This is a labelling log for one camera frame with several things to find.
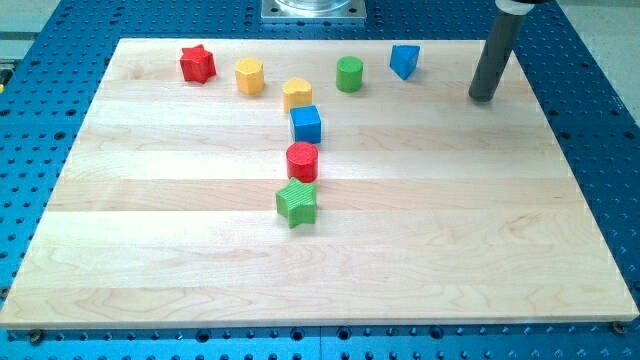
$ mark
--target blue pegboard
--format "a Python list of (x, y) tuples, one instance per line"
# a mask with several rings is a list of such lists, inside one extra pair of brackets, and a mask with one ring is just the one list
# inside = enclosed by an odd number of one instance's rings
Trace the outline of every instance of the blue pegboard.
[[(0, 96), (0, 287), (15, 277), (121, 37), (485, 39), (495, 11), (492, 0), (368, 0), (364, 26), (275, 25), (260, 23), (251, 0), (62, 0)], [(638, 302), (640, 131), (557, 4), (534, 9), (515, 52)], [(638, 320), (302, 330), (0, 330), (0, 359), (640, 358)]]

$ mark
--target blue block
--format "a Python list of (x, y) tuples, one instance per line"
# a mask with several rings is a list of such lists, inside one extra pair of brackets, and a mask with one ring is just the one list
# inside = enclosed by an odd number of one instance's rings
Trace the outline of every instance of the blue block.
[(389, 66), (402, 80), (407, 80), (416, 69), (419, 53), (420, 46), (417, 45), (393, 45)]
[(293, 108), (291, 115), (291, 134), (294, 141), (320, 143), (322, 139), (322, 123), (315, 105)]

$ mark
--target star-shaped block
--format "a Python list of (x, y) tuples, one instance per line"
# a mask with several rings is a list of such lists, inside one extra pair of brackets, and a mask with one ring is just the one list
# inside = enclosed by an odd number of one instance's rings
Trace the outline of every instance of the star-shaped block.
[(198, 45), (192, 48), (183, 48), (180, 58), (180, 67), (184, 81), (197, 81), (201, 84), (216, 74), (216, 65), (213, 54)]
[(389, 66), (402, 80), (407, 80), (418, 65), (419, 53), (420, 46), (417, 45), (393, 45)]
[(291, 178), (284, 189), (276, 193), (278, 214), (289, 219), (289, 228), (316, 222), (316, 184), (305, 184)]
[(291, 115), (293, 141), (320, 143), (322, 140), (322, 121), (315, 105), (293, 108), (289, 114)]

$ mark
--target wooden board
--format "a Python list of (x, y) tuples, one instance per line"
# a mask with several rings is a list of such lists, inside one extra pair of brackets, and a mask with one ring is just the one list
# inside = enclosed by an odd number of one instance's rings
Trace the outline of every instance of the wooden board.
[[(204, 43), (218, 76), (184, 83)], [(164, 328), (631, 320), (638, 315), (517, 61), (490, 104), (466, 91), (482, 42), (121, 40), (2, 326)], [(364, 87), (336, 90), (361, 57)], [(267, 87), (235, 89), (263, 60)], [(291, 143), (280, 89), (323, 118), (318, 219), (274, 193)]]

